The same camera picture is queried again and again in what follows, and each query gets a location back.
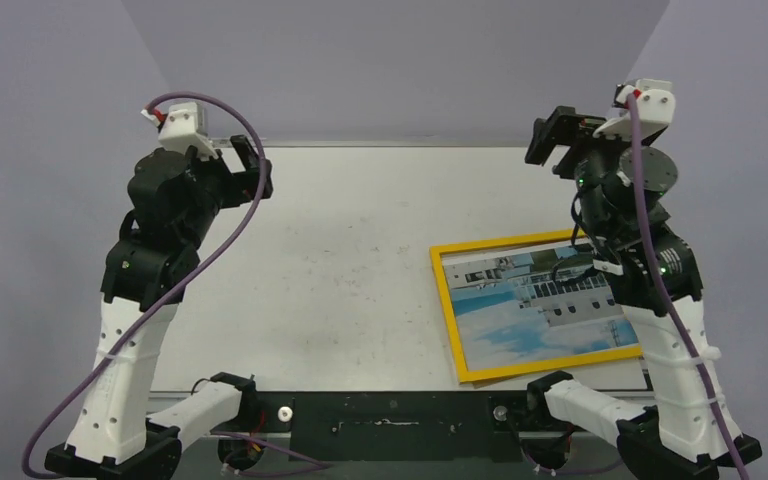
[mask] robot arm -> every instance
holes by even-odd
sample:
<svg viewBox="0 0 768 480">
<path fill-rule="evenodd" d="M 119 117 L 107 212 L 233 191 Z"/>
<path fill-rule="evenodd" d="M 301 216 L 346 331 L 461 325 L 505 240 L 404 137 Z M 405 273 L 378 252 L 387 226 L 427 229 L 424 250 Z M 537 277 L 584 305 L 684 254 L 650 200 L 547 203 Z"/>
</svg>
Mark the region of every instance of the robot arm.
<svg viewBox="0 0 768 480">
<path fill-rule="evenodd" d="M 169 479 L 181 453 L 216 426 L 247 430 L 259 419 L 255 383 L 220 373 L 197 394 L 146 418 L 157 357 L 183 290 L 160 307 L 124 347 L 110 352 L 163 295 L 199 265 L 197 254 L 219 210 L 251 200 L 260 175 L 244 136 L 231 144 L 245 170 L 231 173 L 205 135 L 194 102 L 157 120 L 158 148 L 140 160 L 128 184 L 134 205 L 110 250 L 102 281 L 101 331 L 95 365 L 109 366 L 89 386 L 65 443 L 51 448 L 48 470 L 67 477 Z M 272 194 L 271 181 L 263 198 Z"/>
<path fill-rule="evenodd" d="M 720 351 L 708 344 L 703 322 L 702 282 L 693 252 L 666 225 L 669 214 L 660 198 L 675 184 L 678 171 L 665 153 L 649 147 L 669 126 L 675 110 L 671 84 L 638 80 L 619 85 L 614 106 L 627 108 L 636 98 L 646 161 L 644 200 L 649 225 L 639 225 L 632 188 L 631 127 L 628 112 L 619 118 L 579 115 L 558 107 L 535 122 L 526 163 L 542 165 L 555 145 L 570 148 L 554 167 L 574 179 L 581 213 L 577 227 L 590 238 L 594 269 L 605 274 L 617 303 L 631 323 L 655 390 L 656 406 L 640 407 L 589 389 L 565 372 L 555 372 L 528 387 L 532 410 L 578 425 L 616 446 L 639 478 L 719 478 L 717 466 L 733 466 L 711 404 L 722 410 L 725 432 L 748 463 L 760 457 L 758 441 L 743 434 L 726 408 L 713 362 Z M 652 232 L 660 272 L 650 272 L 641 228 Z M 666 317 L 654 286 L 660 276 L 683 319 L 687 335 Z M 698 353 L 692 355 L 685 337 Z M 709 399 L 699 365 L 711 377 Z"/>
</svg>

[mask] blue sky in picture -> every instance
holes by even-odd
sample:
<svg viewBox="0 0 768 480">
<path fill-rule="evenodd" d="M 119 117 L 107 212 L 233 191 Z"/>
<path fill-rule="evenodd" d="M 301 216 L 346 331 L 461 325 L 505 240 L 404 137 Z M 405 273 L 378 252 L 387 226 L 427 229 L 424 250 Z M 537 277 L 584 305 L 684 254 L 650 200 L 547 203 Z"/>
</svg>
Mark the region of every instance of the blue sky in picture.
<svg viewBox="0 0 768 480">
<path fill-rule="evenodd" d="M 549 329 L 535 308 L 520 309 L 513 294 L 503 292 L 453 301 L 467 365 L 481 370 L 567 357 L 612 347 L 608 320 Z M 621 346 L 637 343 L 634 330 L 617 317 Z"/>
</svg>

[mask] wall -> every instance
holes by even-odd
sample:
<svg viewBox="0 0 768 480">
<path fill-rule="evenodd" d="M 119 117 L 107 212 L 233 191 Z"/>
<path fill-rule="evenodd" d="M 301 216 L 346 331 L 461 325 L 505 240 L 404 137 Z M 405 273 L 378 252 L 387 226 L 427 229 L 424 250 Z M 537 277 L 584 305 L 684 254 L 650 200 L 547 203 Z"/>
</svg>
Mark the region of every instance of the wall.
<svg viewBox="0 0 768 480">
<path fill-rule="evenodd" d="M 156 144 L 139 110 L 166 89 L 119 2 L 0 1 L 0 480 L 89 372 L 104 255 Z"/>
<path fill-rule="evenodd" d="M 675 123 L 657 146 L 681 178 L 664 204 L 699 259 L 729 407 L 762 440 L 750 471 L 768 478 L 768 2 L 671 2 L 641 76 L 675 82 Z"/>
</svg>

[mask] photograph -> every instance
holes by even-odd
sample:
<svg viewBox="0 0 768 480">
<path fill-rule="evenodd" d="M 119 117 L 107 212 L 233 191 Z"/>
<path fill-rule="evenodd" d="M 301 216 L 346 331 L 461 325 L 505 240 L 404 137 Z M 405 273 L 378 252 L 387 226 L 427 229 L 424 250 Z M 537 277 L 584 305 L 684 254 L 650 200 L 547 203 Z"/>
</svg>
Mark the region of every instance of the photograph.
<svg viewBox="0 0 768 480">
<path fill-rule="evenodd" d="M 569 242 L 445 255 L 451 311 L 470 371 L 625 349 L 637 337 L 602 274 Z M 621 357 L 628 358 L 633 353 Z"/>
</svg>

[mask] yellow picture frame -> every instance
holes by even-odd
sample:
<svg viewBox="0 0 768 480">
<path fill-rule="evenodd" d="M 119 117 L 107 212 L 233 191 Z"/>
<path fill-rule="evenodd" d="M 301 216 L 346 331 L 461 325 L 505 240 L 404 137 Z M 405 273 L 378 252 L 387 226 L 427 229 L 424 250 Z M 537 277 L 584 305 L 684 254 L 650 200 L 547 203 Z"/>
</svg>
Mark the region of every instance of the yellow picture frame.
<svg viewBox="0 0 768 480">
<path fill-rule="evenodd" d="M 479 240 L 473 242 L 439 245 L 431 247 L 431 266 L 440 294 L 440 303 L 443 307 L 443 317 L 446 321 L 446 329 L 452 347 L 452 356 L 455 361 L 458 381 L 460 383 L 477 382 L 482 380 L 513 377 L 529 373 L 561 370 L 564 368 L 591 365 L 595 363 L 611 362 L 629 358 L 637 358 L 643 354 L 639 346 L 617 348 L 604 352 L 591 352 L 571 357 L 561 357 L 550 360 L 540 360 L 520 365 L 511 365 L 483 370 L 469 370 L 467 368 L 466 355 L 458 332 L 449 286 L 443 267 L 443 257 L 453 254 L 472 253 L 482 250 L 501 248 L 528 247 L 542 244 L 562 242 L 570 238 L 572 230 L 558 230 L 554 232 L 520 235 L 515 237 L 496 238 L 491 240 Z"/>
</svg>

